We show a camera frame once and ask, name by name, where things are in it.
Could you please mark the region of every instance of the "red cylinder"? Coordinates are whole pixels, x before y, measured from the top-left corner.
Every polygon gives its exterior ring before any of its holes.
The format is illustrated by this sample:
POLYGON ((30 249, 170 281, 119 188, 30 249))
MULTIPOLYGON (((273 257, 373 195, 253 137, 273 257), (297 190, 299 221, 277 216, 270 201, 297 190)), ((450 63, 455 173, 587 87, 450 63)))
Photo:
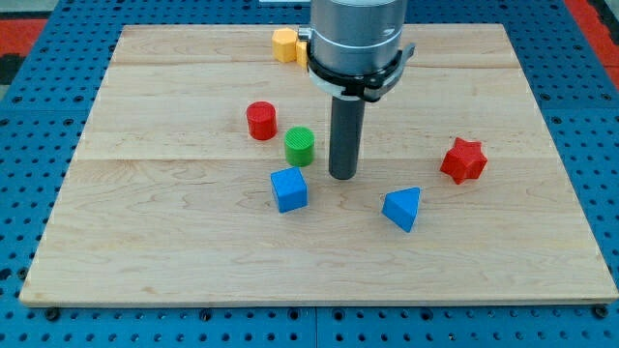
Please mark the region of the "red cylinder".
POLYGON ((266 101, 257 101, 248 106, 250 135, 256 140, 269 140, 278 132, 275 108, 266 101))

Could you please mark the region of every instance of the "blue pegboard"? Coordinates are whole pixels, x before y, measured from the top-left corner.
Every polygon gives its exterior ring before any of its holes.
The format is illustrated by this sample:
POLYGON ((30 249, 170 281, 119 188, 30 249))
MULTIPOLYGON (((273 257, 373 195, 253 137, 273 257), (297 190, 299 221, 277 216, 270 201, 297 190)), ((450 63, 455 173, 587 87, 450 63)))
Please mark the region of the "blue pegboard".
MULTIPOLYGON (((307 23, 257 0, 61 0, 0 102, 0 346, 619 346, 609 307, 29 309, 17 300, 124 24, 307 23)), ((619 94, 558 0, 411 1, 503 23, 619 282, 619 94)))

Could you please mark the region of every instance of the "red object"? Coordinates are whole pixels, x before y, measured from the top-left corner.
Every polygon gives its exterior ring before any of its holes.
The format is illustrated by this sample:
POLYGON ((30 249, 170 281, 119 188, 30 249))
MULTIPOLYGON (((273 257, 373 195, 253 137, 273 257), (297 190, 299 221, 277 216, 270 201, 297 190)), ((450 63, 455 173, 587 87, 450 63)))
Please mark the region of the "red object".
POLYGON ((269 140, 278 132, 275 108, 266 101, 257 101, 248 106, 250 135, 257 140, 269 140))
POLYGON ((600 21, 598 11, 586 0, 565 0, 565 4, 615 87, 619 88, 619 46, 610 38, 610 31, 600 21))
POLYGON ((451 175, 456 184, 460 185, 466 179, 479 178, 486 163, 481 141, 466 141, 457 137, 454 147, 443 159, 441 171, 451 175))
POLYGON ((0 56, 27 56, 46 23, 47 19, 0 20, 0 56))

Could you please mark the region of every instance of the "blue cube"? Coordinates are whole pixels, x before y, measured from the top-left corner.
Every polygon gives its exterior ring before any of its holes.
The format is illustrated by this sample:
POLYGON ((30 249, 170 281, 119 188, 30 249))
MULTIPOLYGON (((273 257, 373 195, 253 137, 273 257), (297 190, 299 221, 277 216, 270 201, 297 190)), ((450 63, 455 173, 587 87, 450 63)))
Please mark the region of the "blue cube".
POLYGON ((421 192, 420 188, 408 188, 387 193, 382 213, 399 228, 410 232, 417 217, 421 192))
POLYGON ((298 167, 271 173, 271 185, 280 213, 308 205, 308 185, 298 167))

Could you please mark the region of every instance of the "black cylindrical rod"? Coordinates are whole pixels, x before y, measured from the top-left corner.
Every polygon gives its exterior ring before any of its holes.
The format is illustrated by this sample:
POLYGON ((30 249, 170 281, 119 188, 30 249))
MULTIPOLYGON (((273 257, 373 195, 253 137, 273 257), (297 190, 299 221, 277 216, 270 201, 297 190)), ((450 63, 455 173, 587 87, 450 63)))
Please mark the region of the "black cylindrical rod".
POLYGON ((348 180, 357 171, 365 109, 365 101, 343 101, 333 97, 329 173, 336 179, 348 180))

